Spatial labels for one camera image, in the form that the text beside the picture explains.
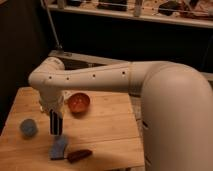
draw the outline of shelf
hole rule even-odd
[[[97,5],[99,4],[98,0],[91,0],[89,2],[83,1],[79,7],[67,5],[63,9],[61,9],[61,8],[58,8],[57,4],[50,4],[48,5],[48,7],[52,11],[60,11],[60,12],[67,12],[67,13],[79,13],[79,14],[105,16],[105,17],[113,17],[113,18],[185,25],[185,26],[193,26],[193,27],[213,28],[213,16],[212,18],[210,18],[212,20],[211,21],[211,20],[204,20],[204,19],[183,18],[180,16],[181,11],[178,11],[178,10],[174,10],[173,14],[170,16],[160,14],[158,12],[159,5],[165,2],[167,1],[166,0],[143,1],[143,4],[141,6],[141,13],[139,16],[134,16],[135,0],[127,1],[126,11],[98,9],[97,8]]]

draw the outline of orange object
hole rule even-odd
[[[67,101],[70,112],[72,113],[84,113],[87,111],[90,98],[85,93],[75,93]]]

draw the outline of blue sponge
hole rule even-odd
[[[55,142],[53,143],[53,146],[50,149],[50,159],[51,160],[61,160],[64,159],[64,151],[68,144],[68,139],[66,136],[56,136]]]

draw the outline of wall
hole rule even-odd
[[[39,0],[8,0],[0,5],[0,128],[7,117],[16,91],[28,86],[29,73],[47,56],[47,39]]]
[[[115,59],[169,60],[206,71],[211,68],[204,64],[204,56],[213,29],[61,12],[54,12],[53,18],[66,51]]]

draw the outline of wooden tabletop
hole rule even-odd
[[[40,112],[37,91],[24,87],[17,92],[0,136],[0,170],[101,171],[144,165],[143,146],[128,94],[84,92],[91,100],[85,116],[73,117],[64,105],[63,133],[69,138],[65,156],[78,149],[90,149],[92,156],[74,164],[50,160],[54,137],[49,133],[49,117]],[[36,121],[39,130],[30,139],[24,138],[19,129],[28,118]]]

